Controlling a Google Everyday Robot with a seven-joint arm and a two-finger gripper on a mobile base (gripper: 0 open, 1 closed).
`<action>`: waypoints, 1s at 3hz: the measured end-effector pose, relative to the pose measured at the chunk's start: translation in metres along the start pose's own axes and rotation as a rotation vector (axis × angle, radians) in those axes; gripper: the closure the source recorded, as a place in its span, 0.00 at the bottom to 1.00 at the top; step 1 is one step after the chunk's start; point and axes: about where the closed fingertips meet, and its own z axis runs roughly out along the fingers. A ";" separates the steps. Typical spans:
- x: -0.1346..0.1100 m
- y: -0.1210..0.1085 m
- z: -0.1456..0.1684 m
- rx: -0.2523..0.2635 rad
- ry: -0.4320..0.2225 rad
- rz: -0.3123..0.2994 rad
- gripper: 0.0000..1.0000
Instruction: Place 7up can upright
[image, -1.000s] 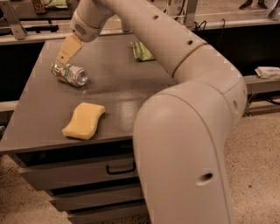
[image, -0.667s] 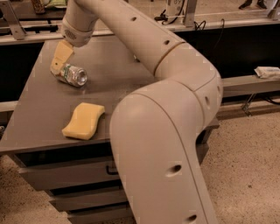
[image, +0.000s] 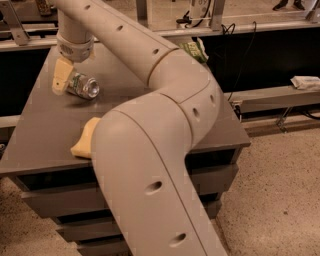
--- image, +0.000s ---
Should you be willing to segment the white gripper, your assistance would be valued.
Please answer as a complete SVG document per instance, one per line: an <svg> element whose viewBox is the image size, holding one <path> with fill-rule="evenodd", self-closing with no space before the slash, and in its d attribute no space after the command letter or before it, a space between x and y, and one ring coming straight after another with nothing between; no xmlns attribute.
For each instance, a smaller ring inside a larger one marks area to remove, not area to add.
<svg viewBox="0 0 320 256"><path fill-rule="evenodd" d="M81 63L90 57L94 46L94 37L89 36L84 42L74 43L61 33L57 34L58 51L64 57L59 57L55 64L52 91L62 95L75 72L73 62Z"/></svg>

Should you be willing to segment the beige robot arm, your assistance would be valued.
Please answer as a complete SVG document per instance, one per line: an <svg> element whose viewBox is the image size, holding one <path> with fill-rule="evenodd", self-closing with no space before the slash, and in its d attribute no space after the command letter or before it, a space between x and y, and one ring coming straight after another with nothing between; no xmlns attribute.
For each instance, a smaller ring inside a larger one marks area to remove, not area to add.
<svg viewBox="0 0 320 256"><path fill-rule="evenodd" d="M150 88L106 113L91 139L102 194L133 256L227 256L185 167L223 95L203 65L101 0L55 0Z"/></svg>

